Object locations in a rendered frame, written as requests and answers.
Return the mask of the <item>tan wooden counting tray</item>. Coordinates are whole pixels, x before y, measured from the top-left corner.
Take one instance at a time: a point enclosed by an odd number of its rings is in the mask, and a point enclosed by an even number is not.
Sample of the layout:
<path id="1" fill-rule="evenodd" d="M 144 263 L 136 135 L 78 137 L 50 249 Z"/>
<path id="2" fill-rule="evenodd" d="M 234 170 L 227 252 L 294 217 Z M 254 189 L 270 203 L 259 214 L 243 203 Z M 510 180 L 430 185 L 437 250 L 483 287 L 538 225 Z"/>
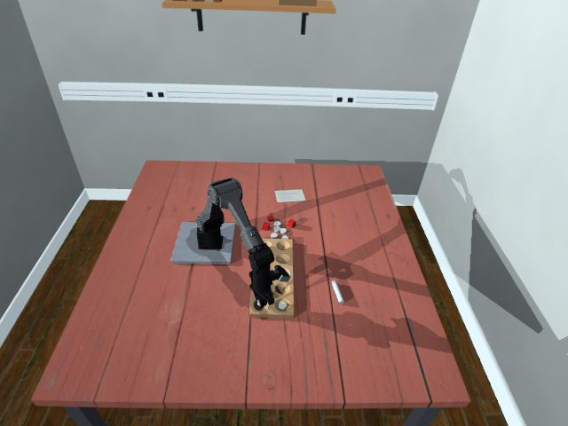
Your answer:
<path id="1" fill-rule="evenodd" d="M 294 279 L 293 279 L 293 240 L 291 239 L 262 239 L 272 250 L 274 262 L 270 270 L 275 270 L 275 265 L 280 265 L 291 276 L 288 282 L 274 280 L 271 285 L 274 304 L 263 308 L 257 304 L 257 300 L 251 290 L 249 317 L 262 318 L 294 318 Z M 287 308 L 281 310 L 279 303 L 285 302 Z"/>

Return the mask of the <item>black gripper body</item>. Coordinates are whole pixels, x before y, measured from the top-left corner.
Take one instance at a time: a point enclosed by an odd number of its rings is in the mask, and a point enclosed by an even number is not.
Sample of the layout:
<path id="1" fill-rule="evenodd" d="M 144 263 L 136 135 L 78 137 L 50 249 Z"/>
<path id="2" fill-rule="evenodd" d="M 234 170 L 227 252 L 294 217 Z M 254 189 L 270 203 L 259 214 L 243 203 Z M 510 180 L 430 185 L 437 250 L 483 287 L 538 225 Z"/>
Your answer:
<path id="1" fill-rule="evenodd" d="M 270 282 L 270 280 L 268 280 L 266 283 L 257 283 L 257 282 L 254 281 L 254 284 L 253 284 L 253 273 L 252 272 L 249 272 L 249 277 L 251 278 L 253 290 L 257 294 L 259 294 L 262 298 L 264 298 L 266 301 L 268 301 L 269 305 L 274 304 L 274 298 L 272 296 L 272 289 L 271 289 L 272 282 Z"/>

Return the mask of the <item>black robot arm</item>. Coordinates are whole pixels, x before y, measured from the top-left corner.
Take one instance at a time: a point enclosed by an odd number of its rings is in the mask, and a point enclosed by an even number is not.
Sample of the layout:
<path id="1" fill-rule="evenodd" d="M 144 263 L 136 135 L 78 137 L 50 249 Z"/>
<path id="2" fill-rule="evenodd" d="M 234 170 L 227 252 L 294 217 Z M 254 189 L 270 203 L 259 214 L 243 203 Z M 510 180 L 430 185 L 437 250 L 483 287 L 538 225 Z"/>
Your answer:
<path id="1" fill-rule="evenodd" d="M 272 282 L 275 279 L 288 282 L 291 276 L 280 265 L 275 265 L 275 270 L 270 270 L 271 263 L 274 262 L 272 250 L 263 242 L 257 228 L 249 222 L 241 201 L 240 182 L 233 177 L 222 180 L 209 185 L 207 207 L 196 218 L 198 249 L 222 249 L 224 236 L 221 236 L 220 227 L 225 219 L 221 208 L 229 209 L 241 229 L 241 238 L 249 253 L 253 280 L 257 283 L 265 283 L 268 280 Z M 229 183 L 226 183 L 228 181 Z"/>

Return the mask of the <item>white sheet of paper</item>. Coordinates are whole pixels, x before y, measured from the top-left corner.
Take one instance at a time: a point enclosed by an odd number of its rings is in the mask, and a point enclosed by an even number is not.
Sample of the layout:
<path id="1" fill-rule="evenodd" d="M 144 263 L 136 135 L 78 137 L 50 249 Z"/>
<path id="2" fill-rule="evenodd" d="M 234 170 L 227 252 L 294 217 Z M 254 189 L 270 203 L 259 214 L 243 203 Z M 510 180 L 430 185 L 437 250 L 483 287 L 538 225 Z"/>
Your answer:
<path id="1" fill-rule="evenodd" d="M 303 189 L 275 191 L 277 202 L 305 201 Z"/>

